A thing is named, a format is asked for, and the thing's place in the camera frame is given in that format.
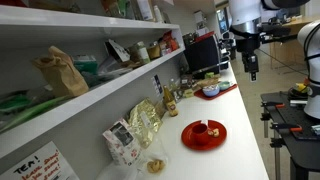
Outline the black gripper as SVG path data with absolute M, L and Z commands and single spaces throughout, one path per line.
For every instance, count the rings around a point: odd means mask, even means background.
M 242 55 L 244 70 L 251 72 L 250 78 L 252 82 L 257 80 L 257 72 L 259 71 L 258 58 L 254 53 L 259 47 L 260 39 L 258 34 L 252 34 L 247 37 L 236 37 L 237 51 Z

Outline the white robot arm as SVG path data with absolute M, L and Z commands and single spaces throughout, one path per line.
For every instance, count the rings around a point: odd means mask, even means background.
M 299 7 L 310 0 L 229 0 L 232 23 L 229 31 L 234 34 L 236 50 L 241 53 L 244 71 L 251 82 L 257 80 L 258 57 L 255 50 L 261 44 L 269 43 L 264 35 L 273 36 L 273 42 L 294 38 L 290 29 L 281 24 L 262 22 L 261 10 L 280 10 Z

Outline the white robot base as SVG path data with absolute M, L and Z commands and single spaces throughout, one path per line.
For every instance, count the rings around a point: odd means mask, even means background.
M 308 69 L 308 102 L 304 112 L 320 119 L 320 20 L 305 25 L 298 33 Z

